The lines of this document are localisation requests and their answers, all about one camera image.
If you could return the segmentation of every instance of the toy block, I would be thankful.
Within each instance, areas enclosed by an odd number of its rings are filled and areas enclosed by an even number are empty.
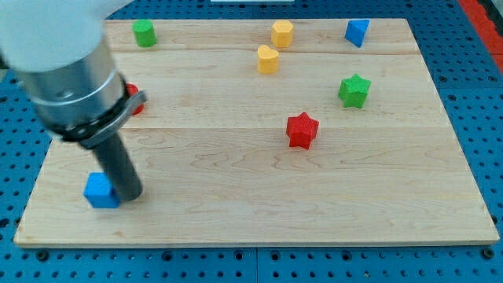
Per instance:
[[[303,112],[297,117],[289,117],[286,134],[290,138],[290,147],[300,146],[309,149],[310,143],[316,138],[319,122],[311,119]]]
[[[344,38],[355,44],[358,48],[362,47],[369,22],[370,20],[350,20],[347,24]]]
[[[127,93],[129,94],[130,97],[132,97],[133,95],[138,93],[138,88],[132,83],[126,83],[126,88],[127,88]],[[133,116],[135,116],[135,115],[139,114],[141,111],[143,111],[143,108],[144,108],[143,104],[138,106],[134,110]]]
[[[343,79],[339,88],[339,98],[343,100],[344,108],[362,108],[371,83],[372,82],[363,79],[358,74],[354,74],[349,79]]]
[[[120,204],[119,196],[105,173],[89,174],[84,196],[93,208],[117,208]]]
[[[293,24],[289,20],[277,20],[271,28],[270,41],[278,48],[286,48],[293,41]]]
[[[257,50],[259,55],[259,62],[257,64],[257,70],[261,74],[272,74],[277,71],[279,66],[280,54],[277,50],[272,50],[266,45],[262,45]]]
[[[134,39],[140,47],[150,47],[157,43],[154,25],[150,20],[137,20],[133,24]]]

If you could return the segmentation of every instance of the yellow hexagon block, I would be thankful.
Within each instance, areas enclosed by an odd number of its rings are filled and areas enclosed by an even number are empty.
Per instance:
[[[293,41],[293,24],[289,20],[277,20],[271,28],[270,41],[276,47],[289,47]]]
[[[272,74],[277,71],[279,66],[280,54],[277,50],[272,50],[267,45],[262,45],[257,50],[259,62],[257,70],[261,74]]]

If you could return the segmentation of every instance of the red object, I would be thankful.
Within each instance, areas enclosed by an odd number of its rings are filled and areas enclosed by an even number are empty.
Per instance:
[[[468,16],[468,19],[477,30],[479,37],[484,42],[487,50],[493,56],[494,61],[503,72],[503,38],[497,33],[494,22],[487,17],[486,9],[476,0],[460,0],[461,7]]]
[[[286,134],[290,137],[290,147],[300,146],[309,149],[311,141],[316,138],[320,123],[311,119],[303,112],[297,117],[289,117],[286,125]]]
[[[126,87],[127,87],[127,92],[129,93],[129,96],[133,96],[138,93],[138,88],[134,84],[126,83]],[[138,108],[136,108],[134,110],[133,116],[135,116],[136,114],[141,112],[143,110],[143,107],[144,107],[144,105],[138,106]]]

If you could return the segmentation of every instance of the wooden table surface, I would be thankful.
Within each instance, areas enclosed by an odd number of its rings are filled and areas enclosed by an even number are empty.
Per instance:
[[[118,68],[148,93],[121,129],[145,192],[93,209],[90,152],[53,141],[20,222],[25,248],[407,246],[499,239],[406,20],[371,20],[361,49],[347,20],[293,20],[273,75],[256,71],[273,20],[106,23]],[[340,81],[372,80],[363,109]],[[286,119],[320,121],[310,150]]]

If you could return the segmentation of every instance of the blue cube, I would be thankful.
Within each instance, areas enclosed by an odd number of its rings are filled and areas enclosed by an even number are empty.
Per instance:
[[[369,23],[370,20],[350,20],[347,24],[344,38],[355,44],[358,48],[362,47]]]
[[[105,173],[91,173],[87,179],[84,196],[93,208],[117,208],[119,196]]]

